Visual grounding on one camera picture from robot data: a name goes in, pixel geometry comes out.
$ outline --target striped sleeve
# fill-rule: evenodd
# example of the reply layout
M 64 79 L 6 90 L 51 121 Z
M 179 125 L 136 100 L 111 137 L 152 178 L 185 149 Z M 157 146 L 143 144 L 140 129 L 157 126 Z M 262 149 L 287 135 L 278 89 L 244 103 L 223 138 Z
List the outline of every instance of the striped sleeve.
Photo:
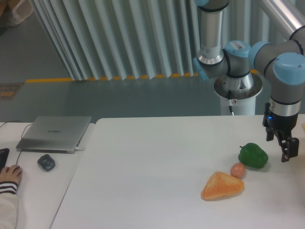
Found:
M 1 193 L 11 193 L 16 194 L 17 191 L 17 183 L 15 182 L 0 182 L 0 194 Z

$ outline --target green bell pepper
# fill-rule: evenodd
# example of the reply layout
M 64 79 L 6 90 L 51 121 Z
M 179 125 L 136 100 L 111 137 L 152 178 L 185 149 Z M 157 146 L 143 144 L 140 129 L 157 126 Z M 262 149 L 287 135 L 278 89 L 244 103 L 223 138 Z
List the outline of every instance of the green bell pepper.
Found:
M 268 161 L 268 155 L 257 144 L 248 143 L 241 146 L 238 159 L 246 166 L 263 168 Z

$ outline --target keyboard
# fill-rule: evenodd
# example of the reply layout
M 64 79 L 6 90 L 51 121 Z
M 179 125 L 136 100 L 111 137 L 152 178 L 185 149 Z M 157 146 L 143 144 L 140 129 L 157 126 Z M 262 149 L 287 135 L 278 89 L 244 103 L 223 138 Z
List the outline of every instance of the keyboard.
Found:
M 6 160 L 8 159 L 9 156 L 9 149 L 0 149 L 0 172 L 2 168 L 5 167 Z

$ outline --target laptop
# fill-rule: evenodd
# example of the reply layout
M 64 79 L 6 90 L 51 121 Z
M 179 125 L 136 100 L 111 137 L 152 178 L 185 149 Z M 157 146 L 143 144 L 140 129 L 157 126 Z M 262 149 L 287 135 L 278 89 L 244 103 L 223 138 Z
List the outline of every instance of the laptop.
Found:
M 28 152 L 74 153 L 90 121 L 90 116 L 38 116 L 16 148 Z

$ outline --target bread slice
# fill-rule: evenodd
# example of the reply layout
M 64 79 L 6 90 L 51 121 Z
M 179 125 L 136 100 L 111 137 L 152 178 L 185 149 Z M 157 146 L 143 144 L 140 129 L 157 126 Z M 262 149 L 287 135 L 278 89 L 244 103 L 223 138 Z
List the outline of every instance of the bread slice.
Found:
M 244 189 L 241 179 L 235 178 L 223 172 L 215 172 L 201 192 L 204 200 L 215 200 L 240 193 Z

